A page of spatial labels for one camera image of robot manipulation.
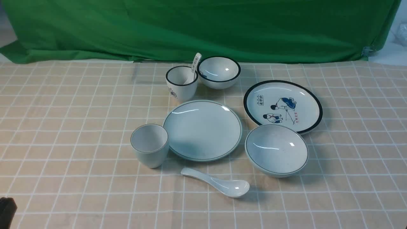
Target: white cup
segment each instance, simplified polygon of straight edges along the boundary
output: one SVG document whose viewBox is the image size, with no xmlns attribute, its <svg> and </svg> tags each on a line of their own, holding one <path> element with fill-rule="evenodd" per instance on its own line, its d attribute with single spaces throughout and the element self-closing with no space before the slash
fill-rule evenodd
<svg viewBox="0 0 407 229">
<path fill-rule="evenodd" d="M 177 66 L 168 70 L 165 75 L 171 96 L 180 101 L 187 101 L 194 97 L 198 86 L 198 73 L 191 72 L 191 67 Z"/>
<path fill-rule="evenodd" d="M 167 157 L 168 133 L 159 125 L 146 124 L 137 128 L 130 137 L 138 160 L 149 168 L 157 168 Z"/>
</svg>

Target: bowl with black rim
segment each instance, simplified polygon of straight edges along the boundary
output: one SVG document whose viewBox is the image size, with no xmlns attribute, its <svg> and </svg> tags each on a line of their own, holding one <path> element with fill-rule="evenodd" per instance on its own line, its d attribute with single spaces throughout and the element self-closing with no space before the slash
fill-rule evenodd
<svg viewBox="0 0 407 229">
<path fill-rule="evenodd" d="M 225 89 L 233 86 L 240 75 L 240 65 L 222 56 L 203 59 L 197 67 L 197 72 L 203 84 L 213 89 Z"/>
</svg>

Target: cup rim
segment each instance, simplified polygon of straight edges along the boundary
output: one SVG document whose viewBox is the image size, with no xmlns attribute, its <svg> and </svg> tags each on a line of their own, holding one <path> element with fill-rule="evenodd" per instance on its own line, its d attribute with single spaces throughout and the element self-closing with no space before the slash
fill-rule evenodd
<svg viewBox="0 0 407 229">
<path fill-rule="evenodd" d="M 183 87 L 183 86 L 191 85 L 191 84 L 195 83 L 195 82 L 198 80 L 198 73 L 197 73 L 197 71 L 195 71 L 195 73 L 194 73 L 194 80 L 193 80 L 192 82 L 190 82 L 189 84 L 176 84 L 176 83 L 171 82 L 171 80 L 168 79 L 168 73 L 169 73 L 171 70 L 173 70 L 173 69 L 175 69 L 175 68 L 179 68 L 179 67 L 191 68 L 191 67 L 189 67 L 189 66 L 175 66 L 175 67 L 171 68 L 171 69 L 168 70 L 167 73 L 165 74 L 165 79 L 167 80 L 167 82 L 169 82 L 170 84 L 175 85 L 175 86 Z"/>
<path fill-rule="evenodd" d="M 160 147 L 160 148 L 157 149 L 157 150 L 148 151 L 148 152 L 138 150 L 138 149 L 136 149 L 136 147 L 134 147 L 133 142 L 131 141 L 131 139 L 133 138 L 134 133 L 135 133 L 138 129 L 140 129 L 141 127 L 144 127 L 144 126 L 159 126 L 160 128 L 162 128 L 162 129 L 165 131 L 165 134 L 167 135 L 167 140 L 165 141 L 165 143 L 164 143 L 164 145 L 163 145 L 162 147 Z M 131 133 L 131 136 L 130 136 L 130 144 L 131 144 L 131 146 L 133 147 L 133 149 L 135 149 L 135 150 L 137 150 L 137 151 L 139 151 L 139 152 L 141 152 L 141 153 L 145 153 L 145 154 L 154 153 L 154 152 L 157 152 L 157 151 L 161 150 L 162 148 L 164 148 L 164 147 L 168 144 L 168 132 L 167 132 L 167 130 L 166 130 L 164 127 L 162 127 L 162 126 L 160 126 L 160 125 L 153 124 L 153 123 L 144 124 L 144 125 L 142 125 L 142 126 L 137 127 L 137 128 L 133 131 L 133 133 Z"/>
<path fill-rule="evenodd" d="M 201 67 L 201 64 L 202 64 L 205 60 L 210 59 L 210 58 L 214 58 L 214 57 L 226 58 L 226 59 L 229 59 L 229 60 L 233 61 L 233 62 L 237 65 L 237 68 L 238 68 L 238 72 L 237 72 L 237 74 L 235 75 L 235 77 L 233 77 L 233 78 L 231 78 L 231 79 L 227 79 L 227 80 L 221 80 L 221 81 L 219 81 L 219 80 L 212 80 L 212 79 L 208 79 L 208 78 L 204 77 L 204 76 L 201 74 L 201 71 L 199 71 L 199 68 Z M 198 66 L 197 66 L 197 72 L 198 72 L 198 74 L 199 74 L 203 79 L 208 80 L 208 81 L 211 81 L 211 82 L 216 82 L 216 83 L 224 83 L 224 82 L 232 81 L 232 80 L 236 79 L 236 78 L 240 75 L 240 71 L 241 71 L 240 64 L 239 64 L 238 62 L 236 62 L 234 59 L 231 59 L 231 58 L 228 58 L 228 57 L 225 57 L 225 56 L 211 56 L 211 57 L 204 58 L 203 60 L 201 60 L 201 61 L 198 63 Z"/>
</svg>

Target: checkered tablecloth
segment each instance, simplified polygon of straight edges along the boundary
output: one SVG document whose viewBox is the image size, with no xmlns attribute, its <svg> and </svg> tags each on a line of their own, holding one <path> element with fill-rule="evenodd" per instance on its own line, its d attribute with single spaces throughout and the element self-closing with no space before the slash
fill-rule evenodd
<svg viewBox="0 0 407 229">
<path fill-rule="evenodd" d="M 0 63 L 0 196 L 13 197 L 12 228 L 401 229 L 407 226 L 407 68 L 371 62 L 245 64 L 225 90 L 199 85 L 196 99 L 225 104 L 244 136 L 209 163 L 171 154 L 141 165 L 130 134 L 162 124 L 178 105 L 165 73 L 176 64 Z M 310 150 L 299 175 L 254 169 L 244 139 L 256 126 L 243 96 L 257 82 L 287 80 L 312 91 L 324 117 L 303 135 Z M 192 178 L 192 167 L 244 179 L 230 199 Z"/>
</svg>

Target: plastic bag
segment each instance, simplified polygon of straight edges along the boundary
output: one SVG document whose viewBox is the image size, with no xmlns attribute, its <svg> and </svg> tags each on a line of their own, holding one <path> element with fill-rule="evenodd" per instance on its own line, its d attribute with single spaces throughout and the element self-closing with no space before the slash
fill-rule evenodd
<svg viewBox="0 0 407 229">
<path fill-rule="evenodd" d="M 407 23 L 400 23 L 396 37 L 403 46 L 407 47 Z"/>
</svg>

